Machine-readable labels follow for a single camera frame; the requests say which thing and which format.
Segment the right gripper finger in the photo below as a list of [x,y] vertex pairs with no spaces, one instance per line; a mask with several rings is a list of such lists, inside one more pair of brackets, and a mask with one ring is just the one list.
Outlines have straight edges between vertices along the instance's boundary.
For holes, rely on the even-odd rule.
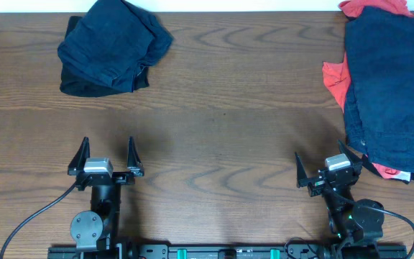
[[295,160],[297,168],[297,187],[302,188],[308,185],[308,177],[306,175],[300,156],[297,153],[295,153]]
[[359,158],[355,153],[350,151],[350,149],[345,146],[345,144],[337,140],[339,151],[347,156],[347,158],[350,160],[351,165],[354,169],[361,169],[362,168],[362,159]]

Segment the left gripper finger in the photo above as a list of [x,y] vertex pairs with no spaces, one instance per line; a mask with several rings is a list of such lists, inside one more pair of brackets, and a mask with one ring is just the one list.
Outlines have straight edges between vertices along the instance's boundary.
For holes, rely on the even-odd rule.
[[128,141],[128,155],[127,155],[127,169],[133,174],[134,177],[144,176],[144,166],[139,158],[135,141],[133,137]]
[[77,176],[84,172],[86,160],[90,158],[90,144],[87,137],[83,138],[83,141],[74,155],[73,159],[68,165],[67,173],[69,176]]

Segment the navy blue shorts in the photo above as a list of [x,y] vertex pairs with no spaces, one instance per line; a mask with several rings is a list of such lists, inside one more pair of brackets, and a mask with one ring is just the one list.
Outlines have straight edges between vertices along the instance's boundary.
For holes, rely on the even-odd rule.
[[57,55],[74,75],[131,93],[134,78],[156,65],[172,41],[153,13],[128,1],[98,0],[84,16],[70,17]]

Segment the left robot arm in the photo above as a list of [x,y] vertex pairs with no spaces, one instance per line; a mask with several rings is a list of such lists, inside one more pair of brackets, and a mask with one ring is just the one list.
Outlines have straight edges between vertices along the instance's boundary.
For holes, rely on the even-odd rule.
[[75,241],[74,258],[125,258],[127,244],[117,239],[121,206],[121,187],[133,185],[144,175],[134,138],[128,141],[126,170],[116,172],[109,158],[92,158],[87,137],[68,166],[79,191],[91,188],[91,207],[78,213],[70,224]]

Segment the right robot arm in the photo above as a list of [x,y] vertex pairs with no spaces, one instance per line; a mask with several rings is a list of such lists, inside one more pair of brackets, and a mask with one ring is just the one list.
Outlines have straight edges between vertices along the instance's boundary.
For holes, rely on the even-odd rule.
[[326,203],[331,231],[341,239],[331,246],[332,258],[379,258],[377,240],[383,236],[385,219],[379,210],[383,206],[370,199],[354,200],[351,187],[359,180],[362,160],[342,142],[339,150],[310,178],[296,155],[297,187],[306,187],[311,197],[322,196]]

